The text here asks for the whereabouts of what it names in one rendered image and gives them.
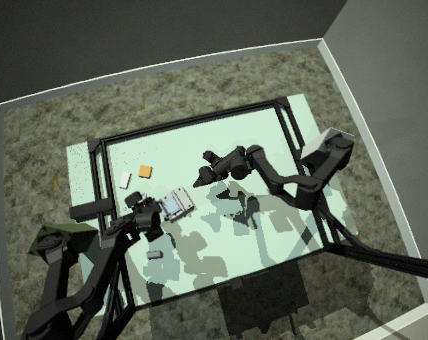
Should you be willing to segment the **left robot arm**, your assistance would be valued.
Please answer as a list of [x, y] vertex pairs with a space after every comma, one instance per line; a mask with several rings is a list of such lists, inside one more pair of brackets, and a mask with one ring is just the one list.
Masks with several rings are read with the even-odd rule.
[[[48, 261], [49, 268], [40, 307], [28, 318], [21, 340], [78, 340], [83, 335], [90, 320], [104, 305], [120, 256], [141, 239], [141, 232], [160, 228], [162, 208], [159, 203], [151, 197], [143, 202], [139, 213], [129, 213], [110, 221], [110, 227], [101, 239], [100, 254], [83, 288], [72, 296], [67, 297], [69, 268], [78, 263], [78, 253], [60, 231], [37, 239], [39, 245], [35, 250], [46, 263]], [[72, 326], [67, 311], [78, 307], [82, 312]]]

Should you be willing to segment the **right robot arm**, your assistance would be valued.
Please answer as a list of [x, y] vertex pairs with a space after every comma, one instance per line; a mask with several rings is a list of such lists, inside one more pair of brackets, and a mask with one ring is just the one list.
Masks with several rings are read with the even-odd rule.
[[[330, 157], [326, 162], [324, 160], [324, 163], [312, 176], [279, 175], [266, 159], [265, 151], [263, 147], [260, 148], [260, 145], [251, 145], [247, 150], [243, 146], [237, 145], [236, 149], [225, 157], [229, 163], [233, 179], [242, 180], [248, 174], [252, 174], [252, 170], [256, 169], [271, 195], [281, 198], [289, 206], [304, 211], [313, 211], [317, 207], [319, 193], [322, 192], [336, 171], [344, 169], [349, 163], [354, 141], [338, 139], [344, 139], [341, 133], [325, 141], [327, 148], [325, 160]], [[289, 183], [297, 184], [296, 197], [284, 190], [283, 184]]]

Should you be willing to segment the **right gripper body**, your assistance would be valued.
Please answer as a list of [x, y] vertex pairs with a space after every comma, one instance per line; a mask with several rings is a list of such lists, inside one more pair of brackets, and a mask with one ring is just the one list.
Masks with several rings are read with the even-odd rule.
[[[199, 169], [200, 174], [207, 184], [211, 184], [216, 181], [216, 177], [222, 178], [223, 180], [228, 178], [230, 172], [229, 163], [226, 157], [220, 158], [220, 161], [211, 169], [209, 166], [202, 166]], [[228, 173], [228, 174], [227, 174]], [[212, 182], [213, 181], [213, 182]]]

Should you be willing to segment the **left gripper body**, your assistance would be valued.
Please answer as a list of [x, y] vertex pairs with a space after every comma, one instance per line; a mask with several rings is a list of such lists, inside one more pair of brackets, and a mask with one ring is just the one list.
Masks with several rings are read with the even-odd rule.
[[[127, 196], [125, 198], [125, 203], [128, 206], [128, 208], [131, 208], [133, 205], [132, 209], [132, 213], [139, 213], [138, 208], [143, 205], [142, 203], [138, 203], [139, 201], [143, 200], [142, 195], [140, 194], [139, 191], [135, 191], [132, 194], [130, 194], [129, 196]], [[153, 242], [154, 240], [156, 240], [157, 238], [161, 237], [164, 234], [163, 230], [161, 229], [161, 227], [158, 230], [153, 230], [152, 232], [147, 232], [145, 233], [145, 237], [148, 240], [148, 242]]]

